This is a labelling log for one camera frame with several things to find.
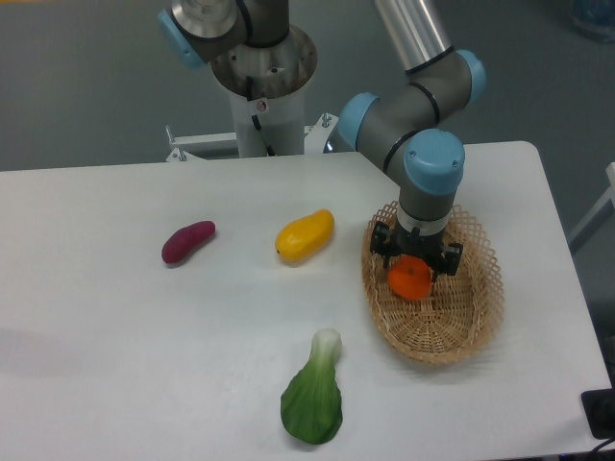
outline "green vegetable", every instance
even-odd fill
[[[311,340],[306,366],[282,394],[282,424],[309,444],[329,442],[342,426],[342,395],[335,382],[335,362],[342,338],[332,328],[319,329]]]

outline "white vegetable stem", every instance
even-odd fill
[[[309,358],[318,363],[335,365],[342,352],[342,336],[336,329],[321,328],[314,333],[311,339]]]

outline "yellow mango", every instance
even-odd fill
[[[334,223],[333,215],[327,209],[297,219],[280,230],[276,251],[282,259],[290,262],[313,255],[331,238]]]

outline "black cord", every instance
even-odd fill
[[[594,449],[592,449],[589,454],[587,455],[586,460],[587,461],[593,461],[594,459],[598,458],[598,451],[600,449],[603,449],[604,447],[606,447],[607,445],[612,444],[613,442],[615,442],[615,437],[611,437],[610,439],[602,442],[601,444],[597,445],[594,447]]]

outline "blue joint cap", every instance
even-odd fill
[[[463,178],[465,149],[452,133],[424,130],[410,139],[404,166],[410,180],[431,195],[455,193]]]
[[[470,67],[470,74],[472,74],[472,93],[470,94],[470,103],[474,103],[481,94],[484,92],[487,86],[487,73],[484,70],[482,62],[476,57],[474,53],[468,50],[459,50],[457,54],[460,55]]]
[[[196,69],[204,64],[194,48],[190,46],[180,30],[177,28],[168,12],[162,11],[158,15],[158,23],[169,45],[180,58],[180,61],[190,69]]]
[[[353,149],[357,149],[358,131],[369,107],[378,96],[372,93],[360,93],[351,99],[342,109],[337,120],[337,131]]]

